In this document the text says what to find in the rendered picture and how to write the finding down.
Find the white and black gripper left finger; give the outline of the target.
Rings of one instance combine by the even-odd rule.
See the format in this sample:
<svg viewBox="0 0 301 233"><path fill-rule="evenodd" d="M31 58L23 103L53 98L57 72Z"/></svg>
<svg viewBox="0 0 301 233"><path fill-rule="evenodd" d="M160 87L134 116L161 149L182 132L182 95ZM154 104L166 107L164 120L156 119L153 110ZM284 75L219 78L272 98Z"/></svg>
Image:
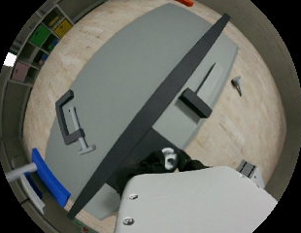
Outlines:
<svg viewBox="0 0 301 233"><path fill-rule="evenodd" d="M157 157L154 157L152 160L151 168L145 170L137 175L144 175L144 174L164 174L165 172L165 157L162 150L157 151ZM121 199L122 192L124 191L124 187L126 186L127 182L133 178L134 176L117 178L117 192L119 198Z"/></svg>

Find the grey flanged bushing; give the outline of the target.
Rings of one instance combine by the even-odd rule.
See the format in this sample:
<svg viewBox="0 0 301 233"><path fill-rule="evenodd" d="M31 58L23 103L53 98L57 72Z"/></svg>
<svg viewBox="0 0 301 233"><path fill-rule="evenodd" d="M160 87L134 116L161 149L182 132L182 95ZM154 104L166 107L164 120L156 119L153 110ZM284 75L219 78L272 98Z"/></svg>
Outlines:
<svg viewBox="0 0 301 233"><path fill-rule="evenodd" d="M241 77L234 78L233 83L234 83L234 85L238 85L241 96L244 96L242 88L241 88L241 84L243 83L242 78Z"/></svg>

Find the blue drill press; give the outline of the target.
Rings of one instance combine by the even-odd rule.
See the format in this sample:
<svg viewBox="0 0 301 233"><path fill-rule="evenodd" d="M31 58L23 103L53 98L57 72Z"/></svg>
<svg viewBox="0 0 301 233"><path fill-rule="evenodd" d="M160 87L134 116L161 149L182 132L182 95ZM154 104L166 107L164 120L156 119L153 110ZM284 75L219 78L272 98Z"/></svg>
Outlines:
<svg viewBox="0 0 301 233"><path fill-rule="evenodd" d="M39 190L37 185L33 182L33 180L31 179L31 177L29 175L34 172L35 175L37 176L38 180L41 182L41 184L46 189L46 191L50 194L50 196L62 208L64 208L68 202L68 199L69 199L71 193L53 175L53 173L50 171L50 169L46 165L45 161L39 154L37 148L32 149L32 162L33 163L30 163L28 165L22 166L13 171L5 173L8 183L12 183L21 178L24 190L26 191L26 193L28 193L28 195L30 195L29 197L32 197L32 198L27 198L26 200L21 202L20 205L24 204L25 202L27 202L30 199L31 200L35 199L35 200L33 200L33 203L36 202L36 203L34 203L35 205L39 204L36 207L38 209L41 207L39 210L43 211L42 212L43 215L45 215L47 213L46 205L41 200L43 198L43 194ZM29 190L29 191L27 191L27 190Z"/></svg>

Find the dark grey c-clamp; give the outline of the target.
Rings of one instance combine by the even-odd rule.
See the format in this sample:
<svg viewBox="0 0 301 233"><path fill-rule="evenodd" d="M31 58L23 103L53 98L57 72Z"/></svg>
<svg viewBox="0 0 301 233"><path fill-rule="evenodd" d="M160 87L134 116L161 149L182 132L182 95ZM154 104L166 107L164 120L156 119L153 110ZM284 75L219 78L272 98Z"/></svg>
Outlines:
<svg viewBox="0 0 301 233"><path fill-rule="evenodd" d="M65 94L63 94L54 104L56 109L56 115L60 127L60 131L64 140L65 145L68 145L76 140L79 140L82 150L78 151L77 154L82 154L88 152L90 150L96 149L95 145L92 147L87 147L86 142L84 140L84 131L80 128L77 115L75 112L75 107L70 107L68 110L71 115L71 119L75 128L75 132L69 135L69 131L66 125L65 117L63 114L62 106L65 105L70 99L74 97L73 90L69 89Z"/></svg>

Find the white flanged bushing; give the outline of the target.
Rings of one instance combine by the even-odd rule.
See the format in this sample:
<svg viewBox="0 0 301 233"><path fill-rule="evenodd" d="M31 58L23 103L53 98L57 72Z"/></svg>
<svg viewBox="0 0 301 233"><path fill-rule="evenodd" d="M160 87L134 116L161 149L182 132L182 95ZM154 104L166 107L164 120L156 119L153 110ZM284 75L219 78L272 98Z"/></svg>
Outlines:
<svg viewBox="0 0 301 233"><path fill-rule="evenodd" d="M164 157L166 158L165 169L168 170L174 169L179 162L179 158L169 150L166 150L165 152L163 152L163 154Z"/></svg>

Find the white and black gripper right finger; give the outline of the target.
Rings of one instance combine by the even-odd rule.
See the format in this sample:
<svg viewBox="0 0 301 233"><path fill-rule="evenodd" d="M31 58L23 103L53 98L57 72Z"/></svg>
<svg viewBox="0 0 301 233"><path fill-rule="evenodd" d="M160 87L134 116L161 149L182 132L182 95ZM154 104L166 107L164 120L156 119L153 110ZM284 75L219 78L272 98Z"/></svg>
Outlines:
<svg viewBox="0 0 301 233"><path fill-rule="evenodd" d="M177 168L179 172L210 168L209 166L204 166L199 160L192 160L184 150L178 150L178 158L179 162L177 164Z"/></svg>

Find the black rectangular plate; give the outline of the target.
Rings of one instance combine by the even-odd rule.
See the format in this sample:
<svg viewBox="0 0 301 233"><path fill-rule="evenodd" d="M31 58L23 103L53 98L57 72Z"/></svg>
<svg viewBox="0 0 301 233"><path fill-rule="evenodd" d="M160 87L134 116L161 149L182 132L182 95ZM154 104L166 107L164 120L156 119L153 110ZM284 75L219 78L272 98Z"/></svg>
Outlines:
<svg viewBox="0 0 301 233"><path fill-rule="evenodd" d="M160 133L151 128L139 145L131 151L119 168L106 181L106 184L117 191L116 179L129 176L135 177L137 174L151 168L152 160L154 157L157 157L158 150L163 152L169 150L178 156L179 148L160 135Z"/></svg>

